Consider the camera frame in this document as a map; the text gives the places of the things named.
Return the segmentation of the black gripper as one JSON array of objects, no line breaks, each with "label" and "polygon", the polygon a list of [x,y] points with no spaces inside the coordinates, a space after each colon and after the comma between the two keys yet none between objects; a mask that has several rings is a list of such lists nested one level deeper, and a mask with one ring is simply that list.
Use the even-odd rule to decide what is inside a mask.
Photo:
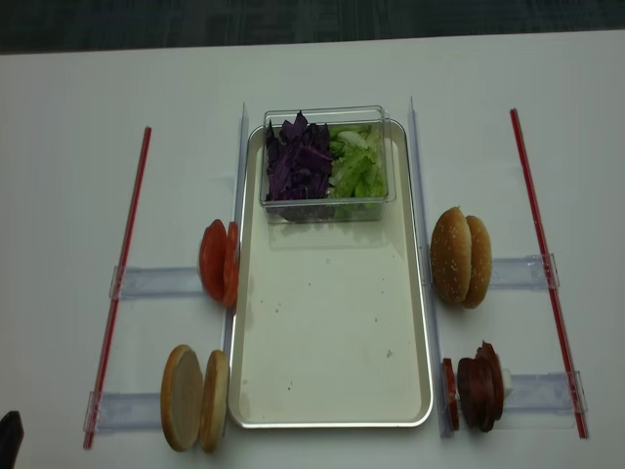
[{"label": "black gripper", "polygon": [[9,411],[0,424],[0,468],[13,469],[23,439],[21,414],[17,410]]}]

